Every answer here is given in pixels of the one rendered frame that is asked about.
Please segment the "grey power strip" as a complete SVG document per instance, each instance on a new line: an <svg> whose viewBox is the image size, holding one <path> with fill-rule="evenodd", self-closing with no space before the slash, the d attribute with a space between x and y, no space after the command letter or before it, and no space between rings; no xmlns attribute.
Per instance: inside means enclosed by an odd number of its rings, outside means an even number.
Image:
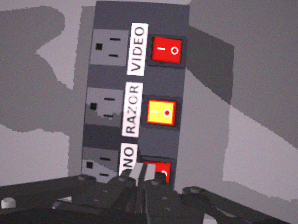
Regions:
<svg viewBox="0 0 298 224"><path fill-rule="evenodd" d="M190 5L96 1L81 174L156 164L174 190Z"/></svg>

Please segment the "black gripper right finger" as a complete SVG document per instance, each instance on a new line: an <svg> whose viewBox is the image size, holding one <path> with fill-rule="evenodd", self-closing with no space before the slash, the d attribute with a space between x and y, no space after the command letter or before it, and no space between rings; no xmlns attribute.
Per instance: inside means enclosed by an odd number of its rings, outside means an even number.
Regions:
<svg viewBox="0 0 298 224"><path fill-rule="evenodd" d="M141 178L138 213L146 224L203 224L205 213L217 224L290 224L197 186L178 194L155 167L146 163Z"/></svg>

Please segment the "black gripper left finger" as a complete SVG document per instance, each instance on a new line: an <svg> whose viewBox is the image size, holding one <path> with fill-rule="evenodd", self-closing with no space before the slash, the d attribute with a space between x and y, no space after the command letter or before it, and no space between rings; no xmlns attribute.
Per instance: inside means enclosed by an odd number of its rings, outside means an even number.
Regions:
<svg viewBox="0 0 298 224"><path fill-rule="evenodd" d="M107 182L110 184L97 182L95 177L81 174L0 186L0 208L53 209L56 200L71 197L71 203L63 202L54 209L74 210L110 217L113 217L117 210L138 213L141 178L145 164L136 162L133 169L122 170L121 176L113 177Z"/></svg>

